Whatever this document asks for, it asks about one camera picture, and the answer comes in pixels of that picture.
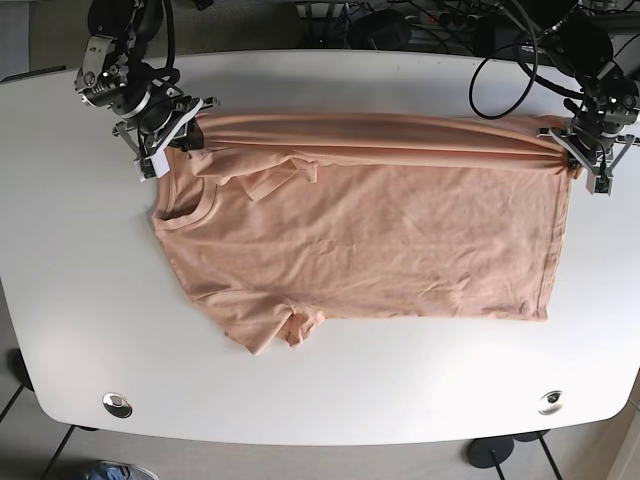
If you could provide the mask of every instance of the t-shirt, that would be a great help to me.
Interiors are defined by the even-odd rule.
[[[167,149],[153,225],[192,302],[251,353],[327,318],[547,318],[575,172],[535,130],[558,119],[197,121],[205,147]]]

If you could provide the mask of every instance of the shoe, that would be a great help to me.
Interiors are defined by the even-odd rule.
[[[101,460],[84,474],[87,480],[159,480],[158,476],[137,465]]]

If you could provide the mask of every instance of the fabric fold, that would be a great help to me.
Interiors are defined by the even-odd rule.
[[[516,118],[508,128],[479,120],[413,115],[261,114],[201,115],[210,132],[204,150],[192,155],[196,176],[218,185],[241,178],[260,200],[294,176],[313,181],[328,165],[404,165],[497,168],[552,174],[567,171],[562,147],[538,139],[541,124],[555,117]]]
[[[195,304],[254,355],[276,336],[292,347],[299,345],[324,321],[322,311],[268,292],[221,291],[198,298]]]

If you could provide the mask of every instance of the round metal hole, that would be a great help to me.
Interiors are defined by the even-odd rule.
[[[131,404],[119,393],[107,393],[102,397],[102,404],[114,417],[127,418],[133,412]]]
[[[547,393],[538,402],[538,412],[540,415],[553,415],[564,406],[562,392],[555,390]]]

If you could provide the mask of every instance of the shirt sleeve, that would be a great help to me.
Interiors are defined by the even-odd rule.
[[[254,355],[276,336],[291,346],[302,343],[325,318],[317,308],[268,292],[225,290],[195,303]]]

